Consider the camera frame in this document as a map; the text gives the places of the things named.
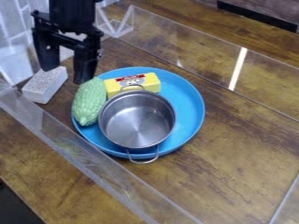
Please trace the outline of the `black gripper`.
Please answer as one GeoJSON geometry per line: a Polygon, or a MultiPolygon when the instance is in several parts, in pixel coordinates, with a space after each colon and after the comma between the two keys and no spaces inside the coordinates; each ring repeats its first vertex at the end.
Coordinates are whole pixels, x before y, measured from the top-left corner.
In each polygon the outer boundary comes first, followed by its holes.
{"type": "Polygon", "coordinates": [[[47,0],[49,11],[33,10],[31,40],[41,70],[60,65],[60,46],[73,49],[73,82],[93,78],[102,31],[93,25],[102,0],[47,0]]]}

